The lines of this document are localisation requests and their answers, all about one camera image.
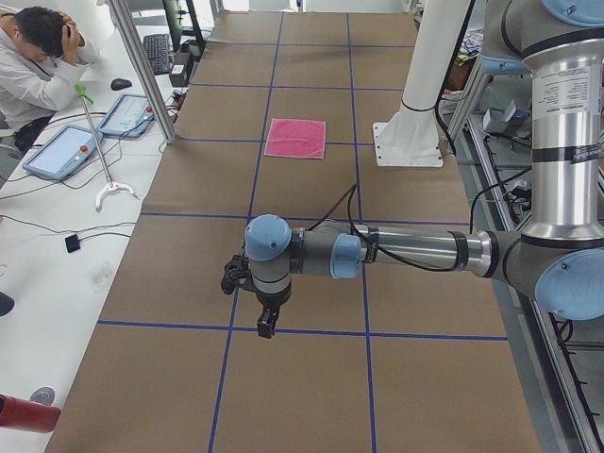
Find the red cylinder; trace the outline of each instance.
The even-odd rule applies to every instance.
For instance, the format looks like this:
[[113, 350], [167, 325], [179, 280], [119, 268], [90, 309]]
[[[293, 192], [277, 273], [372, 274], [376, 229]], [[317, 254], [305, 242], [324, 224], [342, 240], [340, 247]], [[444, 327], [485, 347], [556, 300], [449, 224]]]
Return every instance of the red cylinder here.
[[55, 429], [59, 416], [59, 408], [0, 394], [2, 428], [50, 432]]

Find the table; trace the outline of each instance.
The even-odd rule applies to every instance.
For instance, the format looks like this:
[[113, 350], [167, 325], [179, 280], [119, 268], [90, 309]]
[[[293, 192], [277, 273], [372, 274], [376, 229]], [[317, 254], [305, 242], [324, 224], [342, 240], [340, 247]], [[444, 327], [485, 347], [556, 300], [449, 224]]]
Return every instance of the table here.
[[[139, 27], [141, 36], [164, 31], [162, 26]], [[109, 84], [115, 77], [128, 78], [133, 86], [113, 92]], [[101, 60], [81, 80], [95, 101], [91, 111], [107, 111], [123, 92], [143, 93], [117, 30], [103, 47]], [[167, 99], [173, 90], [168, 75], [157, 76], [157, 81]], [[82, 112], [75, 98], [55, 119]], [[102, 117], [93, 118], [98, 124]], [[37, 143], [44, 143], [66, 124], [88, 126], [84, 116], [57, 121]], [[102, 142], [103, 149], [109, 150], [106, 157], [112, 177], [132, 186], [138, 199], [128, 192], [112, 194], [97, 213], [94, 198], [106, 180], [100, 161], [92, 156], [88, 166], [65, 181], [72, 187], [83, 185], [77, 190], [33, 176], [6, 183], [0, 191], [0, 213], [56, 231], [127, 223], [82, 232], [79, 237], [104, 232], [129, 235], [161, 160], [163, 140], [158, 126], [152, 124], [138, 140]], [[26, 175], [19, 166], [10, 179]], [[28, 191], [36, 192], [17, 196]], [[128, 242], [124, 236], [102, 235], [68, 254], [64, 238], [70, 234], [50, 233], [8, 218], [0, 222], [0, 289], [15, 299], [12, 312], [0, 317], [3, 394], [28, 399], [38, 388], [48, 386], [56, 391], [54, 406], [62, 407], [69, 393]], [[50, 434], [0, 429], [0, 450], [42, 452], [49, 439]]]

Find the blue joint cap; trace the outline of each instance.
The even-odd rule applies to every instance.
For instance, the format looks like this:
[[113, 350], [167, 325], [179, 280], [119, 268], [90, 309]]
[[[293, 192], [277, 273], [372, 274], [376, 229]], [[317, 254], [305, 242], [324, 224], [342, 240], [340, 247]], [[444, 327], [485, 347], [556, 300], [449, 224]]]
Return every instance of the blue joint cap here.
[[331, 248], [329, 270], [334, 278], [354, 278], [361, 267], [361, 240], [341, 233]]
[[602, 0], [542, 0], [556, 18], [570, 25], [586, 28], [604, 26]]
[[273, 260], [285, 251], [291, 240], [292, 229], [286, 221], [264, 214], [245, 229], [245, 254], [254, 261]]
[[581, 250], [556, 260], [537, 280], [537, 303], [566, 319], [604, 314], [604, 250]]
[[500, 59], [482, 55], [482, 72], [499, 76], [520, 76], [530, 74], [529, 68], [521, 59]]

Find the label sticker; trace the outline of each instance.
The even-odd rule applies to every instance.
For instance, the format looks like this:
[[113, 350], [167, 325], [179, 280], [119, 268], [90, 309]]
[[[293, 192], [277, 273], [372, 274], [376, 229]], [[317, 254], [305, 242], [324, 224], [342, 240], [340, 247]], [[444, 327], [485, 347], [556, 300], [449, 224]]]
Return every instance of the label sticker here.
[[589, 111], [591, 67], [543, 75], [533, 81], [533, 119]]

